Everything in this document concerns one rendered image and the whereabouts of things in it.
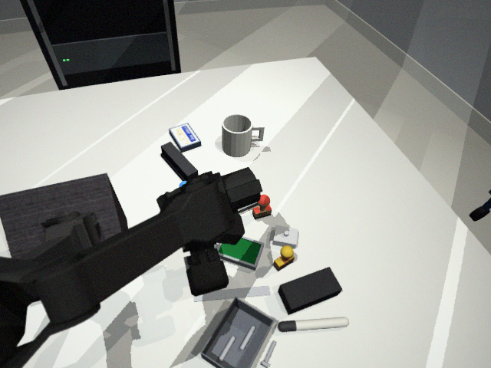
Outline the red rubber stamp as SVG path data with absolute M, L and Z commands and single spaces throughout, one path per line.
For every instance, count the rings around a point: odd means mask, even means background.
M 272 209 L 269 205 L 270 198 L 267 195 L 261 195 L 261 198 L 257 203 L 259 206 L 252 209 L 254 219 L 260 219 L 271 215 Z

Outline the grey flat bar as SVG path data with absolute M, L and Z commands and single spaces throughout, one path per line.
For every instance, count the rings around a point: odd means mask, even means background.
M 251 288 L 245 287 L 245 288 L 218 290 L 208 294 L 194 296 L 194 302 L 228 299 L 228 298 L 235 298 L 235 297 L 237 298 L 261 297 L 261 296 L 269 296 L 269 295 L 271 295 L 269 286 L 251 287 Z
M 241 213 L 241 212 L 244 212 L 244 211 L 246 211 L 248 209 L 251 209 L 251 208 L 253 208 L 253 207 L 257 206 L 257 205 L 258 205 L 258 203 L 255 202 L 255 203 L 253 203 L 251 205 L 247 205 L 247 206 L 245 206 L 243 208 L 240 208 L 240 209 L 237 209 L 237 210 L 238 210 L 238 213 Z

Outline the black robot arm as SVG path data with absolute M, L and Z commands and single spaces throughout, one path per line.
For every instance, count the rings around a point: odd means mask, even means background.
M 44 243 L 18 259 L 0 256 L 0 368 L 23 368 L 51 335 L 93 317 L 102 301 L 183 246 L 236 245 L 245 234 L 237 209 L 261 192 L 249 167 L 209 171 L 157 198 L 159 214 L 104 241 L 95 212 L 62 211 L 42 222 Z M 38 297 L 50 322 L 17 346 Z

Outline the white cylinder with black end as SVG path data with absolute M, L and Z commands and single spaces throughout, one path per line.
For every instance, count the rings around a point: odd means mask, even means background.
M 312 319 L 312 320 L 285 320 L 278 323 L 280 332 L 296 331 L 296 330 L 315 330 L 347 327 L 349 320 L 346 317 Z

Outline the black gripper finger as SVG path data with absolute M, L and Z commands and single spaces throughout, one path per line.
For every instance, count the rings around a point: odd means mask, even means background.
M 215 249 L 215 250 L 216 250 L 217 260 L 220 260 L 219 253 L 218 253 L 217 249 Z M 192 259 L 191 259 L 191 256 L 190 255 L 184 257 L 184 261 L 185 261 L 186 269 L 187 270 L 189 268 L 191 268 L 192 266 L 194 266 L 194 263 L 192 263 Z

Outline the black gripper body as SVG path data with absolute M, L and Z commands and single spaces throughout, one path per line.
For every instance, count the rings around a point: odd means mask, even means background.
M 199 296 L 226 288 L 229 278 L 223 261 L 217 260 L 215 248 L 206 248 L 206 244 L 183 246 L 183 252 L 189 251 L 194 266 L 186 273 L 191 294 Z

